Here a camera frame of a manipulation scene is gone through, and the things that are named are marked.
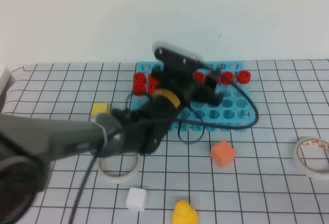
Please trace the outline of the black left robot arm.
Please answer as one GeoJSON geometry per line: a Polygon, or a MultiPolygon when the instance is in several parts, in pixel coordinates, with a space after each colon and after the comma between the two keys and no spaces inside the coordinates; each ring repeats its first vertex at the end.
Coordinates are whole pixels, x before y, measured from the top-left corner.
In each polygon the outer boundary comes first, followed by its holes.
{"type": "Polygon", "coordinates": [[[157,89],[138,109],[113,109],[90,121],[1,115],[1,223],[15,223],[27,212],[46,186],[51,162],[85,152],[94,158],[151,154],[191,102],[221,104],[219,70],[200,82],[193,75],[207,67],[200,56],[162,42],[153,53],[163,62],[152,70],[157,89]]]}

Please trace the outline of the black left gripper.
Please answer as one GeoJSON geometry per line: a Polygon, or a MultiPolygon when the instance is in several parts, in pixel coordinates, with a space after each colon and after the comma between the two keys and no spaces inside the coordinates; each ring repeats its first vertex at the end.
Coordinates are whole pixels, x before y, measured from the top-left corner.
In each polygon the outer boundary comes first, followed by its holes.
{"type": "Polygon", "coordinates": [[[191,102],[221,104],[223,94],[215,94],[193,77],[199,69],[210,69],[200,55],[161,41],[153,44],[152,51],[155,58],[163,62],[162,70],[159,67],[152,70],[159,88],[174,92],[184,105],[191,102]]]}

